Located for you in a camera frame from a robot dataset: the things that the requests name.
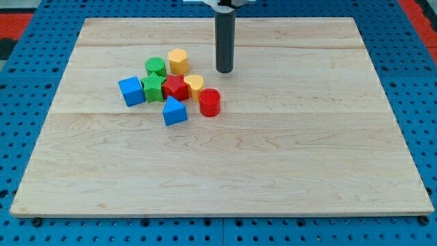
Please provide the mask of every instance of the yellow block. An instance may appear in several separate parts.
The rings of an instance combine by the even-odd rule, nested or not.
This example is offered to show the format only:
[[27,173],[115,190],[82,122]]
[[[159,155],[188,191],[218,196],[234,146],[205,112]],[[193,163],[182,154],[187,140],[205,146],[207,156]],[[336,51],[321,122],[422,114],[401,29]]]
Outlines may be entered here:
[[199,93],[203,90],[203,77],[200,75],[188,75],[184,78],[190,87],[190,96],[195,102],[199,102]]
[[173,74],[183,75],[188,72],[188,55],[183,49],[173,49],[169,52],[170,70]]

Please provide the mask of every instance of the wooden board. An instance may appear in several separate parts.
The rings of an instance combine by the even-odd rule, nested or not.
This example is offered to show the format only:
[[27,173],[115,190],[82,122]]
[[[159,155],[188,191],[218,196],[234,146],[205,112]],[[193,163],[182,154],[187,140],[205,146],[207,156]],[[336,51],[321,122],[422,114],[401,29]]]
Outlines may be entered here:
[[[17,217],[342,217],[434,209],[351,18],[241,18],[231,74],[212,19],[87,19],[11,213]],[[117,82],[186,49],[222,95],[166,127]]]

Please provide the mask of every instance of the blue block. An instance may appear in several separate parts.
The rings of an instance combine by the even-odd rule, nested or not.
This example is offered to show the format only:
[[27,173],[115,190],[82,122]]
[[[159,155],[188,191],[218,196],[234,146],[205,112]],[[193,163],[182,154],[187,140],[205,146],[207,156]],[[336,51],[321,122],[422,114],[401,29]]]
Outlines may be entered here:
[[188,119],[185,105],[172,96],[167,98],[163,115],[166,126],[183,122]]
[[132,77],[118,82],[128,107],[144,103],[145,96],[138,78]]

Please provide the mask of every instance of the yellow hexagonal prism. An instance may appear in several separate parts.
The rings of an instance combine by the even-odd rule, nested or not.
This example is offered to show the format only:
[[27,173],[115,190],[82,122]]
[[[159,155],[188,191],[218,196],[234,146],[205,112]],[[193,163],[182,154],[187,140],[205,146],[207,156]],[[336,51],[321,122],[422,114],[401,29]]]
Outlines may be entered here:
[[173,49],[169,52],[171,73],[183,75],[188,72],[188,55],[183,49]]

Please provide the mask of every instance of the plastic block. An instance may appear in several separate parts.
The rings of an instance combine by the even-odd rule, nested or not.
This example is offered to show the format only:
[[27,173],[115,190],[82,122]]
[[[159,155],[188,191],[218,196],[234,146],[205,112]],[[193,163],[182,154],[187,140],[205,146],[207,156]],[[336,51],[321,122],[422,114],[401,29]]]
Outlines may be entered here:
[[199,93],[203,90],[203,77],[200,75],[188,75],[184,82],[190,87],[190,96],[195,102],[199,102]]
[[167,98],[163,110],[163,116],[166,126],[183,122],[188,119],[185,105],[172,96]]
[[164,77],[160,77],[153,72],[149,77],[141,78],[141,82],[143,84],[144,94],[148,103],[154,101],[164,101],[163,91],[161,88],[165,82]]
[[204,89],[199,94],[200,113],[214,117],[220,113],[220,93],[215,89]]
[[167,81],[163,83],[163,96],[164,99],[167,99],[168,96],[172,96],[179,101],[190,98],[188,85],[184,82],[184,75],[168,75]]
[[170,70],[173,74],[183,75],[188,72],[188,55],[183,49],[169,52]]
[[153,72],[160,77],[167,77],[167,70],[165,69],[165,61],[159,57],[152,57],[145,62],[145,70],[147,75]]
[[121,80],[118,82],[118,85],[128,107],[145,102],[143,88],[137,77]]

